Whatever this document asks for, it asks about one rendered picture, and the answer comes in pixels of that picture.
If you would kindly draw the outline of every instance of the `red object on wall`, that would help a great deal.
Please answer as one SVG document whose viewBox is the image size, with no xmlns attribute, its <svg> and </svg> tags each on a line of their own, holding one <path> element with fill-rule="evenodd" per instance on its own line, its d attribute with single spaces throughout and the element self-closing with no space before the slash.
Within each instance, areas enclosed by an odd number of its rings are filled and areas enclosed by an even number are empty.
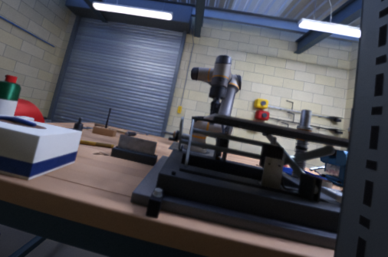
<svg viewBox="0 0 388 257">
<path fill-rule="evenodd" d="M 15 111 L 16 117 L 33 117 L 35 121 L 38 121 L 40 123 L 44 123 L 43 114 L 39 110 L 39 108 L 36 107 L 35 104 L 33 104 L 30 101 L 19 99 L 18 100 L 18 106 L 16 106 Z"/>
<path fill-rule="evenodd" d="M 255 119 L 257 120 L 269 120 L 269 112 L 262 109 L 257 110 L 255 114 Z"/>
</svg>

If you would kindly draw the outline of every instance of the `gray roller door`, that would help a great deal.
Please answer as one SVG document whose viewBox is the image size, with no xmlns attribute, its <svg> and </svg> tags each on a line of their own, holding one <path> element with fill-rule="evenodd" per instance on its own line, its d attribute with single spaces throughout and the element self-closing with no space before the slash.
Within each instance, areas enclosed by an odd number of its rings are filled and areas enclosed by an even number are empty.
<svg viewBox="0 0 388 257">
<path fill-rule="evenodd" d="M 161 135 L 182 56 L 180 32 L 82 18 L 54 121 Z"/>
</svg>

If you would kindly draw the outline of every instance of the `blue machine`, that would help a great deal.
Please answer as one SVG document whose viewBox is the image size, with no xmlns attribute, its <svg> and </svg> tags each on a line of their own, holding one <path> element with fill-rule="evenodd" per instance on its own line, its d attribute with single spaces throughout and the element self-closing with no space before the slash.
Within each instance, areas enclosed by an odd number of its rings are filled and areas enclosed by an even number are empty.
<svg viewBox="0 0 388 257">
<path fill-rule="evenodd" d="M 325 177 L 337 186 L 344 185 L 347 153 L 347 151 L 336 150 L 331 156 L 321 157 L 321 161 L 326 164 Z"/>
</svg>

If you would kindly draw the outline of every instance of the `red bottle cap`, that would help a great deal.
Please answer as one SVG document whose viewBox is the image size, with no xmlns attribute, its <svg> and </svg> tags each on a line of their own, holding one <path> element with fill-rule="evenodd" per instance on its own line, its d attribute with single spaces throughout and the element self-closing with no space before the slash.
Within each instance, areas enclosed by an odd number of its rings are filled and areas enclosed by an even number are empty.
<svg viewBox="0 0 388 257">
<path fill-rule="evenodd" d="M 11 75 L 5 75 L 5 82 L 9 83 L 16 83 L 18 77 L 11 76 Z"/>
</svg>

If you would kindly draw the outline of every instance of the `red object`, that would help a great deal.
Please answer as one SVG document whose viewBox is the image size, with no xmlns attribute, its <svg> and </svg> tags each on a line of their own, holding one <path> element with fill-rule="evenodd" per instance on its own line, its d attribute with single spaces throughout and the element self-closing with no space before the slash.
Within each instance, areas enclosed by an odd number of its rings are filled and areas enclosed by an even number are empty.
<svg viewBox="0 0 388 257">
<path fill-rule="evenodd" d="M 39 108 L 37 108 L 36 105 L 31 103 L 30 101 L 24 99 L 18 100 L 18 106 L 16 106 L 15 116 L 32 117 L 35 119 L 35 121 L 44 123 L 43 114 L 41 113 Z"/>
<path fill-rule="evenodd" d="M 18 77 L 5 75 L 5 82 L 16 83 L 17 80 L 18 80 Z"/>
<path fill-rule="evenodd" d="M 255 119 L 257 120 L 269 120 L 269 112 L 262 109 L 257 110 L 255 114 Z"/>
</svg>

